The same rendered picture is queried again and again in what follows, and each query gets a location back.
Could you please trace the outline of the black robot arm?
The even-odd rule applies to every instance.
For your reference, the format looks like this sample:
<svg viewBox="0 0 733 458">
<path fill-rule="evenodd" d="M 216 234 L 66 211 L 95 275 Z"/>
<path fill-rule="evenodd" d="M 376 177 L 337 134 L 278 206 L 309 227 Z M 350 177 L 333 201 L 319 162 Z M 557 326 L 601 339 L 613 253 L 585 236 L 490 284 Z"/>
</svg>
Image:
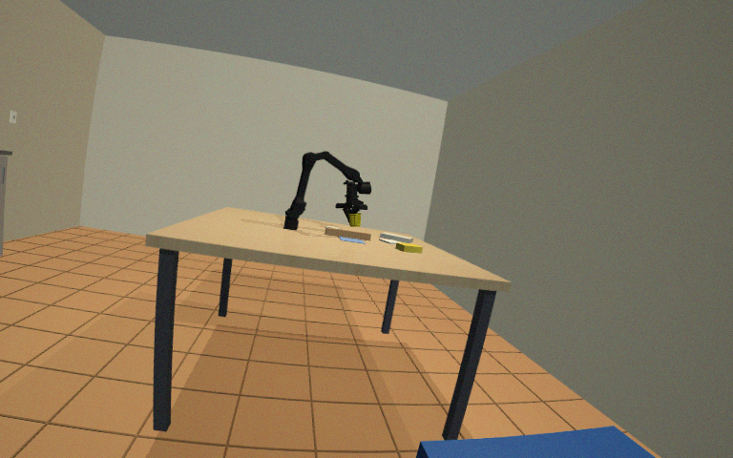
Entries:
<svg viewBox="0 0 733 458">
<path fill-rule="evenodd" d="M 307 184 L 309 181 L 311 170 L 313 169 L 315 163 L 317 160 L 325 159 L 326 162 L 328 162 L 330 165 L 335 167 L 336 169 L 339 169 L 344 176 L 352 181 L 346 180 L 343 184 L 346 184 L 346 192 L 350 194 L 370 194 L 371 193 L 371 185 L 369 181 L 362 181 L 360 177 L 360 173 L 358 170 L 345 166 L 341 161 L 339 161 L 337 158 L 332 156 L 329 151 L 324 151 L 322 153 L 314 154 L 312 152 L 305 153 L 303 155 L 303 170 L 302 175 L 299 183 L 299 187 L 297 190 L 297 195 L 295 196 L 294 200 L 292 201 L 292 204 L 289 209 L 285 211 L 285 222 L 283 229 L 289 229 L 289 230 L 296 230 L 299 227 L 299 221 L 298 218 L 301 214 L 304 213 L 304 207 L 306 205 L 306 202 L 304 201 L 304 196 L 307 188 Z M 358 184 L 355 184 L 354 182 L 358 182 Z"/>
</svg>

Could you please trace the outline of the tan wooden strip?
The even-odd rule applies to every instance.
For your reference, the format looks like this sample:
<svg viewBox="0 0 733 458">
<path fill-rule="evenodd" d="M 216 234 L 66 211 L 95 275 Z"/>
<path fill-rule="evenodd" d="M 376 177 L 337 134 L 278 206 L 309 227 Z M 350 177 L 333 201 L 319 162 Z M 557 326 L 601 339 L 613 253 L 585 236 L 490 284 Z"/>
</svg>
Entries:
<svg viewBox="0 0 733 458">
<path fill-rule="evenodd" d="M 364 239 L 364 240 L 370 240 L 371 238 L 371 234 L 369 233 L 347 231 L 347 230 L 327 228 L 327 227 L 325 228 L 325 235 L 352 238 L 352 239 Z"/>
</svg>

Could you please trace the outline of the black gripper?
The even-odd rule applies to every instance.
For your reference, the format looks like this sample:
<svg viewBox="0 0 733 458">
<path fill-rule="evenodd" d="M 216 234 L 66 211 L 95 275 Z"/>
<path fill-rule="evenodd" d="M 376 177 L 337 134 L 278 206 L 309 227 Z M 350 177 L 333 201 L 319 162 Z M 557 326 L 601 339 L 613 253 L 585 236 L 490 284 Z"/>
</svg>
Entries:
<svg viewBox="0 0 733 458">
<path fill-rule="evenodd" d="M 359 197 L 357 196 L 357 194 L 346 193 L 345 197 L 346 197 L 346 202 L 345 203 L 336 203 L 336 208 L 344 208 L 342 210 L 344 210 L 348 222 L 349 222 L 349 214 L 356 214 L 360 210 L 367 210 L 366 204 L 357 204 L 357 198 Z"/>
</svg>

